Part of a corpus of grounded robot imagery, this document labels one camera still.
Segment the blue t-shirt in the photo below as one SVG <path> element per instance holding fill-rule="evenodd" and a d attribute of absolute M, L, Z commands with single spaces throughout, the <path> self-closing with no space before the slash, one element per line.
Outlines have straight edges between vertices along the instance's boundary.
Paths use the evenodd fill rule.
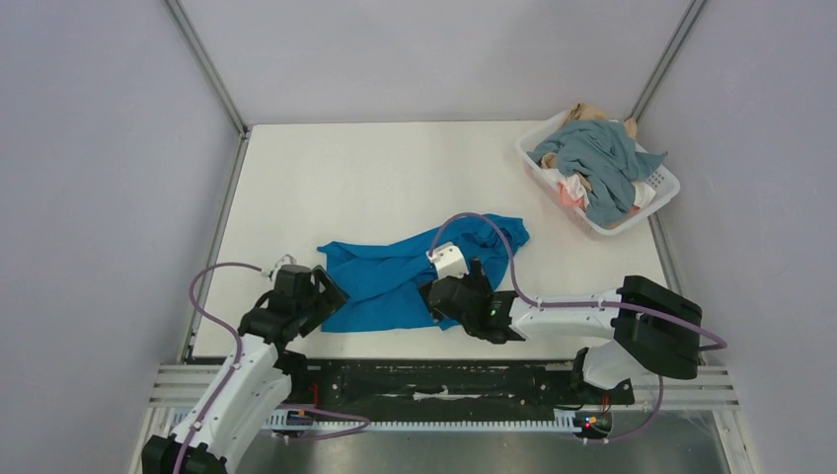
<path fill-rule="evenodd" d="M 488 221 L 502 230 L 513 253 L 529 240 L 521 218 L 489 213 L 487 219 L 454 220 L 439 242 L 453 243 L 467 260 L 478 258 L 492 288 L 498 288 L 508 268 L 508 255 Z M 348 295 L 347 303 L 321 325 L 322 331 L 357 333 L 433 326 L 447 330 L 456 326 L 450 319 L 436 323 L 419 293 L 421 285 L 437 278 L 426 255 L 436 233 L 432 228 L 389 245 L 333 241 L 319 247 L 326 257 L 328 274 Z"/>

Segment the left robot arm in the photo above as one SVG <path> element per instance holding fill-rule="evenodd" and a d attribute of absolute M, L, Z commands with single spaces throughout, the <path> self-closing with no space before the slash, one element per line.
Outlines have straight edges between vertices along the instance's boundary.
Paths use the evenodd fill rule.
<path fill-rule="evenodd" d="M 288 349 L 348 300 L 327 271 L 284 264 L 266 272 L 273 287 L 237 327 L 222 322 L 234 349 L 190 413 L 140 454 L 144 473 L 232 473 L 270 414 L 303 400 L 311 386 L 306 356 Z"/>

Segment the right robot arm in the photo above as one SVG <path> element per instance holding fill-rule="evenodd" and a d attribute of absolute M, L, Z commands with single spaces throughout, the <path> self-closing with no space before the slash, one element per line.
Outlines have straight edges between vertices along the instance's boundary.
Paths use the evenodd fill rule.
<path fill-rule="evenodd" d="M 698 374 L 700 306 L 644 276 L 627 276 L 621 286 L 584 299 L 526 301 L 514 290 L 493 290 L 480 261 L 473 265 L 420 286 L 433 319 L 455 321 L 495 345 L 563 336 L 601 340 L 572 362 L 571 393 L 583 403 L 645 372 L 680 380 Z"/>

